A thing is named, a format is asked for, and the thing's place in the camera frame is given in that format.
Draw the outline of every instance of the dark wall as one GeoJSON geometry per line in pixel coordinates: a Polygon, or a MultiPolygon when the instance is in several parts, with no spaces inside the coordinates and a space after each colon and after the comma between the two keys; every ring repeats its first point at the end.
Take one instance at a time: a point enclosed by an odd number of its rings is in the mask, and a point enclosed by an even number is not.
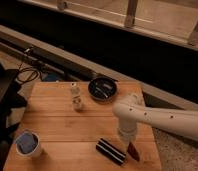
{"type": "Polygon", "coordinates": [[[15,0],[0,24],[198,103],[197,51],[15,0]]]}

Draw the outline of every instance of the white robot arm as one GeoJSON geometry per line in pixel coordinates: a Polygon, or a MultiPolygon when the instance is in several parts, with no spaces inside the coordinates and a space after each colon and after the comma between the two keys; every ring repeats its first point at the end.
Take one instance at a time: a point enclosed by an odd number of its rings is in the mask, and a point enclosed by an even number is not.
{"type": "Polygon", "coordinates": [[[144,107],[135,93],[115,102],[113,113],[119,119],[118,133],[129,143],[137,132],[136,122],[149,124],[171,133],[198,141],[198,111],[144,107]]]}

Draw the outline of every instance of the dark bowl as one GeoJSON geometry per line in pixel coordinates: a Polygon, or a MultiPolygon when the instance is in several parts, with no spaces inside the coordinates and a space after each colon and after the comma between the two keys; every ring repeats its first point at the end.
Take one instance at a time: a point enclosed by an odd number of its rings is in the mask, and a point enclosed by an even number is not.
{"type": "Polygon", "coordinates": [[[106,102],[115,96],[117,85],[110,78],[99,77],[90,81],[88,91],[94,100],[106,102]]]}

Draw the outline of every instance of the wooden tabletop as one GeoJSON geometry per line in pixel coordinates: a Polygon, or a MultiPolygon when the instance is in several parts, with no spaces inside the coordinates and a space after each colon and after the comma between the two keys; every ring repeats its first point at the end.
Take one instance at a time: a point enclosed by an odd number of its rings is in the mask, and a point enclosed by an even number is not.
{"type": "Polygon", "coordinates": [[[118,82],[118,93],[111,103],[99,104],[91,99],[87,82],[78,82],[83,111],[72,107],[70,82],[36,83],[17,134],[28,129],[40,137],[43,153],[39,158],[28,158],[16,153],[11,146],[4,171],[118,171],[161,170],[160,158],[150,126],[138,124],[134,141],[140,162],[129,155],[118,166],[99,153],[95,146],[100,138],[118,148],[118,119],[112,113],[114,100],[130,93],[142,95],[136,82],[118,82]]]}

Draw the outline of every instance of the cable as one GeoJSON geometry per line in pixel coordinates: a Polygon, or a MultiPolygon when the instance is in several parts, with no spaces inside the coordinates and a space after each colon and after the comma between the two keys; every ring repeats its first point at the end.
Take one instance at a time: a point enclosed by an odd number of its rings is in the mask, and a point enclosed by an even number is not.
{"type": "Polygon", "coordinates": [[[39,60],[32,60],[32,65],[31,67],[26,67],[22,69],[22,65],[25,62],[25,60],[29,57],[29,55],[33,52],[33,47],[30,47],[28,49],[26,49],[24,51],[23,54],[23,59],[21,64],[19,65],[19,74],[17,75],[17,81],[23,85],[25,83],[31,82],[37,78],[40,78],[40,80],[42,81],[42,75],[43,74],[51,74],[51,73],[55,73],[56,75],[62,77],[62,75],[60,73],[58,73],[57,71],[48,68],[45,63],[43,63],[42,61],[39,60]],[[22,79],[21,78],[21,74],[24,74],[25,72],[30,72],[29,76],[26,79],[22,79]]]}

